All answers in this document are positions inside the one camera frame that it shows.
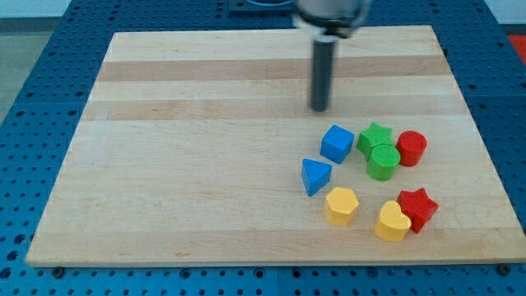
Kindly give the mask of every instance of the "green star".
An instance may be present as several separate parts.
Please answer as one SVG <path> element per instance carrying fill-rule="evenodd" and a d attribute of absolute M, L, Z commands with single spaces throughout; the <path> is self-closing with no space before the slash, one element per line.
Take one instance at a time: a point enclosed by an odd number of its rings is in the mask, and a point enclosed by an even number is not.
<path fill-rule="evenodd" d="M 391 140 L 392 132 L 392 128 L 382 127 L 380 124 L 373 122 L 367 130 L 360 133 L 356 148 L 365 155 L 366 160 L 369 160 L 372 148 L 381 144 L 393 145 Z"/>

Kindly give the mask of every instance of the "yellow pentagon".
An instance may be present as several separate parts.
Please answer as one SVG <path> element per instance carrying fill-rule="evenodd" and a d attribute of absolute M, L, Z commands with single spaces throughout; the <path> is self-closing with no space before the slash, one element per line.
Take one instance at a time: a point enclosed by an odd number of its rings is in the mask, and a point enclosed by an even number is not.
<path fill-rule="evenodd" d="M 346 226 L 356 215 L 360 203 L 351 189 L 335 187 L 325 198 L 324 212 L 329 223 Z"/>

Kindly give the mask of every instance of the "green block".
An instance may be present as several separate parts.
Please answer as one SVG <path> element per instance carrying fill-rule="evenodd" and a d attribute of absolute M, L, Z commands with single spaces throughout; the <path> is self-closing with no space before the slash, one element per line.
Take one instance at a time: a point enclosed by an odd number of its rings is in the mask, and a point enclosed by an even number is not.
<path fill-rule="evenodd" d="M 371 151 L 378 145 L 393 145 L 391 140 L 392 128 L 382 127 L 378 123 L 371 123 L 371 126 L 360 133 L 356 148 L 360 150 L 364 155 L 365 159 L 369 160 Z"/>
<path fill-rule="evenodd" d="M 393 178 L 400 162 L 400 153 L 392 145 L 381 144 L 374 147 L 367 161 L 367 173 L 378 181 Z"/>

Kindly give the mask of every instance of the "red cylinder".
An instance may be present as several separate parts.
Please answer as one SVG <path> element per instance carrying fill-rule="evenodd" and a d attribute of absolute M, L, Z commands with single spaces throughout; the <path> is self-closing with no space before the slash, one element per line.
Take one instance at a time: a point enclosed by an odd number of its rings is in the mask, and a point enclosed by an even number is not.
<path fill-rule="evenodd" d="M 415 131 L 402 132 L 396 143 L 400 164 L 408 167 L 417 165 L 426 147 L 427 140 L 423 134 Z"/>

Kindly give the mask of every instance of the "blue perforated surface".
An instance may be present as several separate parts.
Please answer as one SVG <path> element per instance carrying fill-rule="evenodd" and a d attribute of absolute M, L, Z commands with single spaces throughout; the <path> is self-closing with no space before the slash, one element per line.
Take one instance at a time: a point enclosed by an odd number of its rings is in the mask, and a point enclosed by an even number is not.
<path fill-rule="evenodd" d="M 526 76 L 486 5 L 376 0 L 367 25 L 432 25 L 523 227 Z M 526 294 L 526 265 L 59 271 L 24 263 L 115 31 L 288 28 L 228 2 L 73 1 L 0 127 L 0 295 Z"/>

